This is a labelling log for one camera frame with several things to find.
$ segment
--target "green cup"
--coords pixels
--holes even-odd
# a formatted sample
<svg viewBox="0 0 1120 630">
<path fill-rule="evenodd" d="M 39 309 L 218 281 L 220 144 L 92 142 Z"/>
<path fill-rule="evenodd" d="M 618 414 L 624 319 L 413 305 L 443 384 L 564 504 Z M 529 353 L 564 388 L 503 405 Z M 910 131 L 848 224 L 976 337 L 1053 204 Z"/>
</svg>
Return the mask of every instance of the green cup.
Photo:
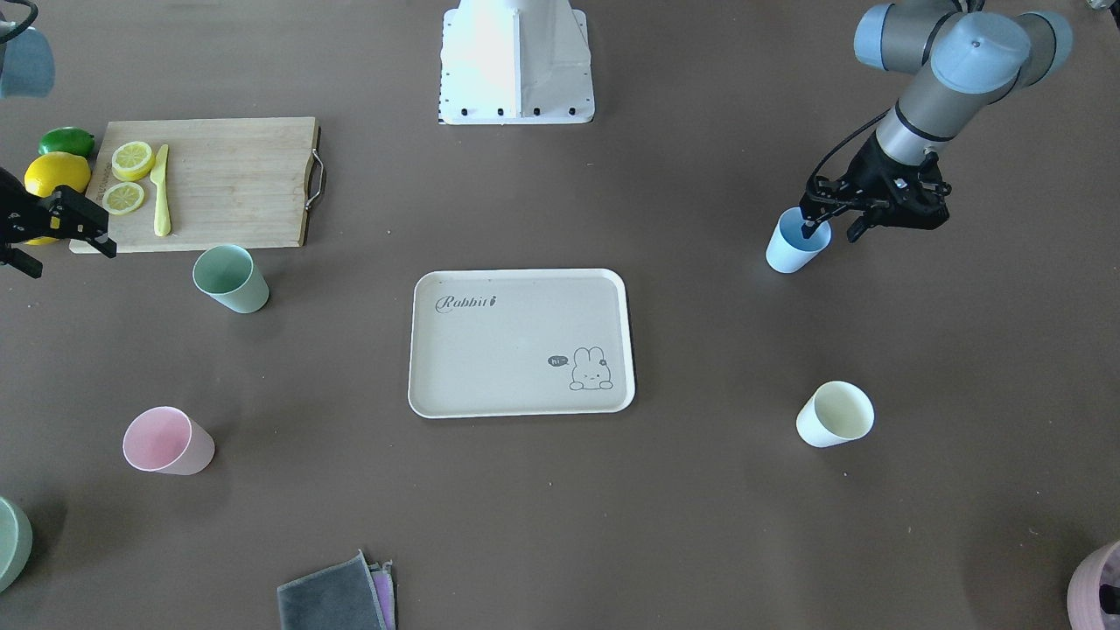
<svg viewBox="0 0 1120 630">
<path fill-rule="evenodd" d="M 19 506 L 0 497 L 0 591 L 24 571 L 31 555 L 31 522 Z"/>
<path fill-rule="evenodd" d="M 269 286 L 253 257 L 237 245 L 217 245 L 195 261 L 195 286 L 235 313 L 253 313 L 269 300 Z"/>
</svg>

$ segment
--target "gray cloth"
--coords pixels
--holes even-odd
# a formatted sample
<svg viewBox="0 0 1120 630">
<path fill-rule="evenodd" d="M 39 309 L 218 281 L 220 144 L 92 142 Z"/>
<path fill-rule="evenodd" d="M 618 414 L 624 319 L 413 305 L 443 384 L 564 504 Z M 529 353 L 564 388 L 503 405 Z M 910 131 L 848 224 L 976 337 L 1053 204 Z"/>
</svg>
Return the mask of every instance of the gray cloth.
<svg viewBox="0 0 1120 630">
<path fill-rule="evenodd" d="M 358 552 L 351 560 L 280 586 L 277 589 L 280 628 L 394 630 L 391 567 L 391 562 L 384 567 L 376 563 L 367 565 Z M 375 578 L 381 585 L 380 593 Z"/>
</svg>

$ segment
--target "wooden cutting board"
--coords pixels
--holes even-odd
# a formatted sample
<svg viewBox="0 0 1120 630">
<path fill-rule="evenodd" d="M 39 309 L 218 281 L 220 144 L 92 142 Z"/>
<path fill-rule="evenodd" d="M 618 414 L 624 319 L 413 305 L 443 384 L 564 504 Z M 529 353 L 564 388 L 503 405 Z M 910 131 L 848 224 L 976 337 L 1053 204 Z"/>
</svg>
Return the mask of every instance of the wooden cutting board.
<svg viewBox="0 0 1120 630">
<path fill-rule="evenodd" d="M 318 138 L 314 118 L 110 122 L 85 194 L 101 204 L 105 191 L 119 184 L 111 161 L 121 145 L 143 140 L 152 151 L 167 145 L 171 233 L 157 237 L 152 229 L 156 186 L 144 177 L 138 182 L 143 205 L 109 219 L 118 252 L 205 250 L 222 243 L 300 247 Z M 96 252 L 74 240 L 71 251 Z"/>
</svg>

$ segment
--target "pink container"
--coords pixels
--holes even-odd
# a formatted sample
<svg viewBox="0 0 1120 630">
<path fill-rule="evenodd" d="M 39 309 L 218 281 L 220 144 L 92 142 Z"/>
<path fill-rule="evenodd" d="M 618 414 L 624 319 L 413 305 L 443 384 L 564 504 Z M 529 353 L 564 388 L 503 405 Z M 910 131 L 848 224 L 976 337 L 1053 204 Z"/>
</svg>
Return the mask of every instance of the pink container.
<svg viewBox="0 0 1120 630">
<path fill-rule="evenodd" d="M 1073 630 L 1105 630 L 1120 626 L 1120 615 L 1101 611 L 1101 584 L 1117 584 L 1120 578 L 1120 540 L 1096 549 L 1081 562 L 1070 580 L 1065 605 Z M 1105 626 L 1105 619 L 1110 621 Z"/>
<path fill-rule="evenodd" d="M 132 420 L 123 450 L 139 471 L 195 474 L 214 458 L 214 438 L 175 407 L 156 407 Z"/>
</svg>

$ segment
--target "cutting board handle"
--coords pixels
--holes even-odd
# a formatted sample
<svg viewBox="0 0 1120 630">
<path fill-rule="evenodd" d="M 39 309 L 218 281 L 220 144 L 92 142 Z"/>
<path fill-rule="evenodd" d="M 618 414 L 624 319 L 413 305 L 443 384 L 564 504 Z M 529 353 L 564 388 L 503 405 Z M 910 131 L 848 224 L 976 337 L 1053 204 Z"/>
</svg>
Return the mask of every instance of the cutting board handle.
<svg viewBox="0 0 1120 630">
<path fill-rule="evenodd" d="M 315 191 L 314 195 L 307 197 L 307 203 L 304 204 L 304 212 L 311 211 L 311 204 L 315 203 L 315 200 L 319 198 L 319 195 L 321 195 L 323 191 L 326 189 L 327 187 L 327 167 L 323 164 L 323 159 L 319 158 L 319 150 L 314 147 L 311 148 L 311 159 L 315 160 L 315 164 L 319 165 L 319 188 Z M 308 186 L 307 188 L 308 192 L 310 192 L 311 189 L 310 174 L 308 174 L 307 186 Z"/>
</svg>

